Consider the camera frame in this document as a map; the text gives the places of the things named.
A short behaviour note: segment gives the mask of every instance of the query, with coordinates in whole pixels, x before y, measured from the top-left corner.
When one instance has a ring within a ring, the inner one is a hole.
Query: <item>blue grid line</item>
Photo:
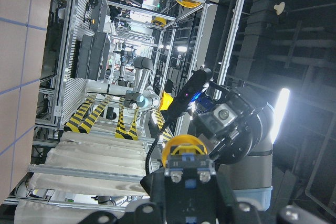
[[[32,83],[37,82],[37,81],[40,81],[40,78],[38,78],[38,79],[36,79],[36,80],[33,80],[33,81],[30,81],[30,82],[26,82],[26,83],[24,83],[24,84],[22,84],[22,85],[18,85],[18,86],[12,87],[12,88],[10,88],[10,89],[6,89],[6,90],[4,90],[4,91],[1,91],[1,92],[0,92],[0,95],[5,94],[5,93],[8,93],[8,92],[11,92],[11,91],[16,90],[16,89],[18,89],[18,88],[27,86],[27,85],[32,84]]]
[[[18,21],[8,19],[8,18],[3,18],[3,17],[0,17],[0,21],[11,23],[11,24],[18,25],[18,26],[25,26],[25,27],[29,27],[29,28],[43,30],[43,31],[47,30],[46,28],[43,28],[43,27],[33,26],[33,25],[28,24],[28,23],[22,23],[22,22],[18,22]]]
[[[0,156],[4,154],[6,151],[8,151],[9,148],[11,148],[17,141],[19,141],[22,137],[24,137],[29,131],[31,131],[35,125],[30,127],[25,133],[23,133],[17,140],[15,140],[13,143],[11,143],[9,146],[7,146],[3,151],[0,152]]]
[[[15,154],[15,145],[13,146],[12,171],[11,171],[11,181],[10,181],[10,183],[9,183],[9,192],[11,192],[11,190],[12,190],[13,166],[14,166],[14,154]]]

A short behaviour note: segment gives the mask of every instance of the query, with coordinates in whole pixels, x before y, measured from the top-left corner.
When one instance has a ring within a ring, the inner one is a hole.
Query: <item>black cable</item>
[[[168,122],[166,121],[162,128],[160,129],[160,132],[157,134],[151,148],[149,149],[148,153],[147,153],[147,156],[146,156],[146,161],[145,161],[145,169],[146,169],[146,175],[148,175],[150,172],[149,172],[149,162],[150,162],[150,158],[151,158],[151,155],[152,155],[152,152],[154,150],[154,148],[156,147],[159,139],[160,139],[160,135],[165,131],[165,129],[169,126],[171,122]]]

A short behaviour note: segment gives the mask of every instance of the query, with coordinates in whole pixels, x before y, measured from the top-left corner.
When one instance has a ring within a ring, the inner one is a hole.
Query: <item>white fabric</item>
[[[45,164],[107,173],[144,176],[143,144],[108,136],[64,133],[49,151]],[[126,196],[144,195],[140,183],[35,173],[29,189],[53,189],[74,194]]]
[[[82,153],[68,150],[50,150],[45,164],[107,173],[145,176],[145,170],[143,169],[144,161],[89,153],[83,155]]]
[[[20,200],[14,216],[14,224],[77,224],[97,210],[58,207],[44,203]],[[123,212],[110,211],[117,218]]]
[[[145,195],[140,183],[34,173],[28,189],[53,189],[73,194],[126,196]]]
[[[145,160],[146,158],[144,150],[130,150],[124,147],[114,147],[105,144],[61,142],[56,148],[58,150],[80,152],[83,153],[83,155],[85,155],[85,153],[90,153],[109,157],[126,157],[137,160]]]

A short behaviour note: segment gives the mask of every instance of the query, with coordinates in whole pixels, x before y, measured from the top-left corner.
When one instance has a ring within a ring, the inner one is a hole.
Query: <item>screw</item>
[[[297,212],[287,210],[286,216],[291,220],[299,220],[299,214]]]
[[[182,179],[182,173],[181,172],[171,172],[170,177],[172,179],[172,182],[178,183]]]
[[[211,179],[211,175],[210,172],[206,171],[206,172],[201,172],[200,173],[200,181],[204,182],[204,183],[208,183]]]
[[[241,209],[241,211],[243,212],[250,212],[251,211],[251,207],[249,204],[241,202],[239,203],[239,208]]]
[[[222,120],[226,120],[229,117],[230,113],[227,110],[220,110],[218,117]]]

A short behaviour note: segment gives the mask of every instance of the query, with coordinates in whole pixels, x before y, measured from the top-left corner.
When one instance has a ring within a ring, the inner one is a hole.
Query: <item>metal rail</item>
[[[143,9],[143,8],[139,8],[139,7],[135,7],[135,6],[131,6],[131,5],[124,5],[124,4],[120,4],[120,3],[112,2],[112,1],[107,1],[107,3],[108,3],[108,5],[112,5],[112,6],[115,6],[115,7],[118,7],[118,8],[133,10],[135,12],[144,13],[144,14],[155,16],[155,17],[165,18],[167,20],[176,20],[176,18],[174,18],[172,16],[157,13],[157,12],[153,12],[151,10],[147,10],[147,9]]]
[[[195,7],[195,8],[190,9],[188,12],[186,12],[186,13],[182,14],[181,16],[177,17],[175,21],[171,21],[171,22],[169,22],[168,24],[166,24],[166,25],[163,27],[163,29],[166,29],[166,28],[170,27],[170,26],[173,25],[175,22],[178,22],[178,21],[180,21],[180,20],[183,20],[183,19],[185,19],[187,16],[189,16],[189,15],[193,14],[194,12],[198,11],[199,9],[204,8],[204,5],[199,5],[199,6]]]
[[[116,181],[134,182],[134,183],[140,182],[140,180],[143,178],[143,176],[139,175],[106,173],[106,172],[98,172],[96,170],[82,170],[82,169],[65,168],[51,165],[34,165],[34,164],[28,165],[28,172],[65,175],[81,178],[116,180]]]

